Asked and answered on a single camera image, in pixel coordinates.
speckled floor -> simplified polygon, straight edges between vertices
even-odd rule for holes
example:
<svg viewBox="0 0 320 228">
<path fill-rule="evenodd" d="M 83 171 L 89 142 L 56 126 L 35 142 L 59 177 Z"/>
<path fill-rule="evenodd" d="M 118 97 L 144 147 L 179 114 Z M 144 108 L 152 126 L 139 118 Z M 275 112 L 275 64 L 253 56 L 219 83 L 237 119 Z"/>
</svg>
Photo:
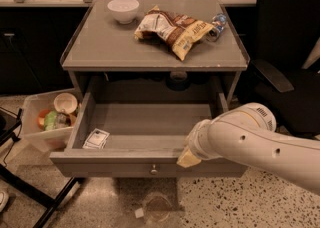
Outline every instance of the speckled floor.
<svg viewBox="0 0 320 228">
<path fill-rule="evenodd" d="M 0 97 L 16 112 L 24 96 Z M 0 148 L 6 155 L 11 140 Z M 15 144 L 7 168 L 55 197 L 68 178 L 25 140 Z M 0 228 L 32 227 L 44 207 L 0 181 L 9 202 Z M 136 218 L 135 211 L 145 210 Z M 248 168 L 240 178 L 90 178 L 74 187 L 46 227 L 320 227 L 320 197 L 271 174 Z"/>
</svg>

drawer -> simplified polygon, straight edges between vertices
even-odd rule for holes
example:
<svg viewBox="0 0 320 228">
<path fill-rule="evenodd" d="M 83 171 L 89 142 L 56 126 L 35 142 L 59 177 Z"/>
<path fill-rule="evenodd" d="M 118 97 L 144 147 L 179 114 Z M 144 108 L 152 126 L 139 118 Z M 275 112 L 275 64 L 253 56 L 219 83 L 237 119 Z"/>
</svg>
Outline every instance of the drawer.
<svg viewBox="0 0 320 228">
<path fill-rule="evenodd" d="M 94 76 L 67 147 L 50 158 L 70 177 L 241 176 L 246 167 L 224 158 L 176 165 L 193 126 L 215 116 L 215 79 L 173 91 L 164 80 Z M 95 128 L 110 133 L 105 147 L 83 149 Z"/>
</svg>

drawer knob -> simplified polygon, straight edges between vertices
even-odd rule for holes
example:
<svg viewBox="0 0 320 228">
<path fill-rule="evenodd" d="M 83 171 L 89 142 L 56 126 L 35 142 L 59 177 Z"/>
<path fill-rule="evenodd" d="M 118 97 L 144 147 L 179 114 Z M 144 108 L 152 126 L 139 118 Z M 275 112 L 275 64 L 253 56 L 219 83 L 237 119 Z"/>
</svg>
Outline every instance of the drawer knob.
<svg viewBox="0 0 320 228">
<path fill-rule="evenodd" d="M 152 168 L 150 170 L 150 174 L 151 175 L 157 175 L 159 173 L 159 171 L 157 170 L 156 164 L 152 165 Z"/>
</svg>

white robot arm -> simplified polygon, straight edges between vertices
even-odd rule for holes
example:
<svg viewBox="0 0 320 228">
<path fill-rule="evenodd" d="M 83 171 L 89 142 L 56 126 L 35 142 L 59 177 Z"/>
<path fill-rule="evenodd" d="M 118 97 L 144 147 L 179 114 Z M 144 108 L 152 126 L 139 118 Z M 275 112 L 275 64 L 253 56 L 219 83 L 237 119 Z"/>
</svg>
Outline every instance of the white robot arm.
<svg viewBox="0 0 320 228">
<path fill-rule="evenodd" d="M 251 103 L 195 125 L 178 164 L 224 157 L 320 195 L 320 142 L 274 132 L 271 111 Z"/>
</svg>

plastic bin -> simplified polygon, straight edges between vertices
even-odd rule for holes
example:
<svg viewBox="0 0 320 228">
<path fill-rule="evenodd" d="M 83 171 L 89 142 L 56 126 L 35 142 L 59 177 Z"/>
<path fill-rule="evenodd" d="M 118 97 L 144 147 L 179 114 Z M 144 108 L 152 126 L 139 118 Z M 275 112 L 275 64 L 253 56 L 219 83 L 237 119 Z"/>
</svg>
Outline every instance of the plastic bin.
<svg viewBox="0 0 320 228">
<path fill-rule="evenodd" d="M 37 117 L 44 109 L 54 110 L 53 101 L 61 93 L 71 93 L 78 100 L 74 89 L 53 91 L 28 96 L 23 103 L 22 137 L 42 152 L 63 149 L 66 147 L 73 127 L 43 131 L 38 127 Z"/>
</svg>

